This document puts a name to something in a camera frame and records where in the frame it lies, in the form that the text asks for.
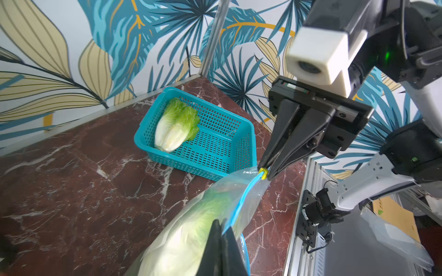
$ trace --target metal bracket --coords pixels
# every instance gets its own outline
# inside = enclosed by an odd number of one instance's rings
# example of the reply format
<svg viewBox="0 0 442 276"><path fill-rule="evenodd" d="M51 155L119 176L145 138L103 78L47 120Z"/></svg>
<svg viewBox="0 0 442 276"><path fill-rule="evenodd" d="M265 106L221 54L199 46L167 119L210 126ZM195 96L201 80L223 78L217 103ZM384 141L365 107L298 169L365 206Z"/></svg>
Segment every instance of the metal bracket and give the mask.
<svg viewBox="0 0 442 276"><path fill-rule="evenodd" d="M317 201L316 197L308 190L302 193L301 208L298 210L298 221L296 225L296 236L301 238L301 240L310 247L315 247L316 245L317 226L314 226L309 220L305 219L302 210L305 205L315 201Z"/></svg>

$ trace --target yellow zipper slider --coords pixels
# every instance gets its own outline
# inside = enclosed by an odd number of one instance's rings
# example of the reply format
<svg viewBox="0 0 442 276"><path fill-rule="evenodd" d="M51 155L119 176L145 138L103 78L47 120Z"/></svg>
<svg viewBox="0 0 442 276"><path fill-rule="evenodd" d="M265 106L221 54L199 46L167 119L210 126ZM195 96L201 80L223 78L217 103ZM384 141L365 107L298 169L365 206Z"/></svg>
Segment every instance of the yellow zipper slider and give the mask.
<svg viewBox="0 0 442 276"><path fill-rule="evenodd" d="M269 170L268 170L268 169L265 169L265 168L261 168L261 169L259 170L258 173L260 174L261 172L264 172L264 174L263 174L263 176L261 177L261 179L262 179L262 180L266 179L266 178L267 178L267 175L269 174Z"/></svg>

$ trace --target bagged lettuce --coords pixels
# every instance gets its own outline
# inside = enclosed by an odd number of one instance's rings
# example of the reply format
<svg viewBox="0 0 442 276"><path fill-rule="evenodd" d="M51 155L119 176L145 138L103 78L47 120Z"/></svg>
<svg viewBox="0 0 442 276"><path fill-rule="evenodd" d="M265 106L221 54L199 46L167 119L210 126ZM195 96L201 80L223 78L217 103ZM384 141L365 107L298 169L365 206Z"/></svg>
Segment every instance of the bagged lettuce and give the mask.
<svg viewBox="0 0 442 276"><path fill-rule="evenodd" d="M189 201L135 260L125 276L195 276L212 222L230 220L246 188L250 188L249 184L257 175L256 167L231 173ZM232 227L238 240L269 184L268 180L259 180L245 197Z"/></svg>
<svg viewBox="0 0 442 276"><path fill-rule="evenodd" d="M199 122L197 110L178 98L171 99L156 125L155 147L165 152L174 151L185 141L195 139Z"/></svg>

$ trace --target lettuce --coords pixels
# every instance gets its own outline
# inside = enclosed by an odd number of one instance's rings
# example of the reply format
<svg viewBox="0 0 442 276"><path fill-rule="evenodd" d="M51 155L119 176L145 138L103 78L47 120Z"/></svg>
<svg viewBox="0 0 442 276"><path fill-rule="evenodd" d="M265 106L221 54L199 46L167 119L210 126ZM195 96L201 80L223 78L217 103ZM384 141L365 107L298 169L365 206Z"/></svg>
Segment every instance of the lettuce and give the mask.
<svg viewBox="0 0 442 276"><path fill-rule="evenodd" d="M165 152L174 151L184 141L196 137L199 122L197 110L186 106L178 98L171 99L156 126L155 147Z"/></svg>
<svg viewBox="0 0 442 276"><path fill-rule="evenodd" d="M144 252L138 276L194 276L212 222L227 215L230 192L207 190L202 198L170 222Z"/></svg>

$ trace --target wallpaper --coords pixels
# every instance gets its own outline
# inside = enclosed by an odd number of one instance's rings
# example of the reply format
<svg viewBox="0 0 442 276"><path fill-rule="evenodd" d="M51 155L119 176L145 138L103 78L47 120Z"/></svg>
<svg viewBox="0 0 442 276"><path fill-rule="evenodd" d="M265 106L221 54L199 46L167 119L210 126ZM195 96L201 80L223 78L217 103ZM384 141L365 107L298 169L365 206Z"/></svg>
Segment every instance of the wallpaper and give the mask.
<svg viewBox="0 0 442 276"><path fill-rule="evenodd" d="M0 148L196 74L216 0L0 0Z"/></svg>
<svg viewBox="0 0 442 276"><path fill-rule="evenodd" d="M269 131L276 118L269 112L268 91L278 75L296 79L287 71L285 55L310 8L311 0L238 0L238 5L231 4L221 31L209 79ZM376 109L370 122L335 159L319 153L313 156L338 179L367 163L393 130L421 117L404 88L377 68L353 100Z"/></svg>

